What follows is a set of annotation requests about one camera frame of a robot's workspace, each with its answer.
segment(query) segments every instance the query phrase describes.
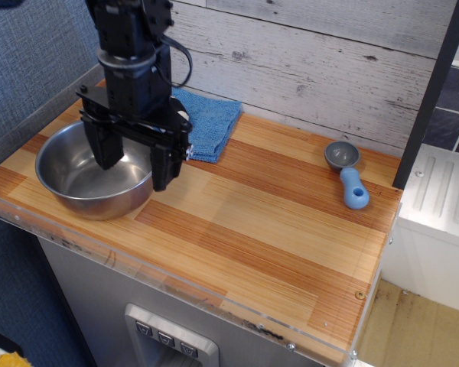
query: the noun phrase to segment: black frame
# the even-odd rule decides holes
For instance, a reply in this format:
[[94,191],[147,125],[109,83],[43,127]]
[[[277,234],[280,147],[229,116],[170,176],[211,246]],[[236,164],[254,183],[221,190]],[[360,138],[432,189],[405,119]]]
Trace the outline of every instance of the black frame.
[[441,50],[438,53],[437,61],[435,62],[434,69],[431,74],[430,82],[428,82],[425,95],[423,96],[422,104],[416,116],[415,124],[413,125],[412,132],[408,142],[406,143],[405,151],[396,171],[396,177],[393,186],[398,189],[404,189],[409,175],[412,171],[413,164],[415,163],[418,150],[422,145],[425,132],[427,131],[428,123],[434,113],[438,97],[441,94],[442,87],[444,86],[447,74],[451,68],[452,61],[456,55],[457,48],[459,47],[459,0],[452,13],[451,22],[449,23],[447,32],[445,34],[444,42],[442,43]]

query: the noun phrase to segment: blue handle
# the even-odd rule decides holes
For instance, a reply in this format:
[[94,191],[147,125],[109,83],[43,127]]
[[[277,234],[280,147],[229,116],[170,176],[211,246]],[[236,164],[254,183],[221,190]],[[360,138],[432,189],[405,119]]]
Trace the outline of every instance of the blue handle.
[[340,172],[343,183],[345,204],[351,209],[362,209],[369,203],[369,193],[360,182],[359,171],[352,167]]

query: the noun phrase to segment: wooden countertop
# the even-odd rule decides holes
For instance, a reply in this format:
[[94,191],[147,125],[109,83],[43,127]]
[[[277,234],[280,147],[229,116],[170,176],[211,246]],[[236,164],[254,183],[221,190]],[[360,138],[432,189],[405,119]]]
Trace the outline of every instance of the wooden countertop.
[[0,166],[2,218],[243,326],[261,323],[263,336],[314,359],[343,362],[339,349],[354,347],[367,300],[356,292],[370,293],[398,209],[399,159],[361,149],[370,203],[351,210],[323,158],[329,139],[243,114],[217,164],[190,161],[143,207],[94,222],[68,213],[34,171],[41,145],[79,109]]

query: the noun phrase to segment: white wood panel wall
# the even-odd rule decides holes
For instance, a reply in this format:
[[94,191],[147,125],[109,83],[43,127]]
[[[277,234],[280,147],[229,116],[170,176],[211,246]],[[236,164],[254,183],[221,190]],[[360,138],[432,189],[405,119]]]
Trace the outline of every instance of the white wood panel wall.
[[[400,156],[454,6],[455,0],[185,0],[175,4],[168,33],[192,54],[188,86],[196,93],[236,99],[254,115]],[[272,18],[274,11],[280,18]],[[172,55],[174,81],[181,81],[187,63]]]

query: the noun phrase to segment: yellow object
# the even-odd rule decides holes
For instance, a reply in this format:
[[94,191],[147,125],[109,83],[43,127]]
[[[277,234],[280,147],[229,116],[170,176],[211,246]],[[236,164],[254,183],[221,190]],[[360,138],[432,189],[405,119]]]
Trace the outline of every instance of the yellow object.
[[23,359],[13,352],[12,354],[2,354],[0,356],[0,367],[32,367],[27,359]]

